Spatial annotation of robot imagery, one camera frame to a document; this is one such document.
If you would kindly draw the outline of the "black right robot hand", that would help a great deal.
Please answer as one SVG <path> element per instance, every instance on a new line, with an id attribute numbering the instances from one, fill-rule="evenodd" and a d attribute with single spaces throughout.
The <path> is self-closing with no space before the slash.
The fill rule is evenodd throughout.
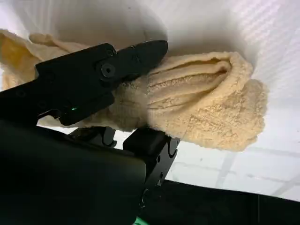
<path id="1" fill-rule="evenodd" d="M 37 78 L 2 91 L 0 222 L 3 225 L 132 225 L 159 186 L 178 138 L 149 127 L 115 148 L 110 127 L 71 134 L 39 127 L 51 115 L 73 125 L 114 102 L 113 91 L 156 67 L 164 40 L 116 51 L 101 44 L 36 65 Z"/>

